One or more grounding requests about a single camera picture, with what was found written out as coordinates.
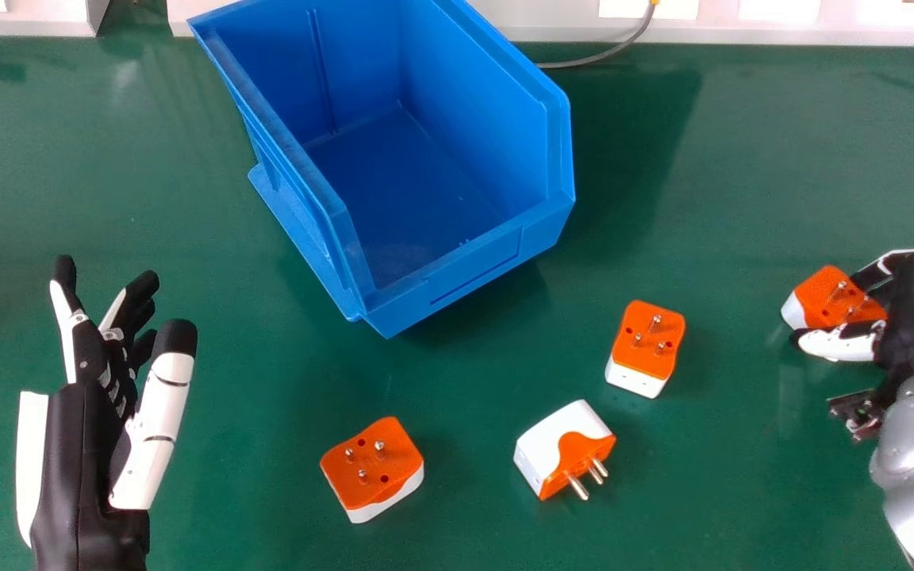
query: blue storage bin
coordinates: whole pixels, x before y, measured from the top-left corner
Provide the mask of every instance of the blue storage bin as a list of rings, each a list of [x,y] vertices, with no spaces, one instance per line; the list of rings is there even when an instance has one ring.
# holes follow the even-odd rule
[[[247,0],[190,25],[250,181],[348,320],[391,337],[559,238],[570,104],[464,0]]]

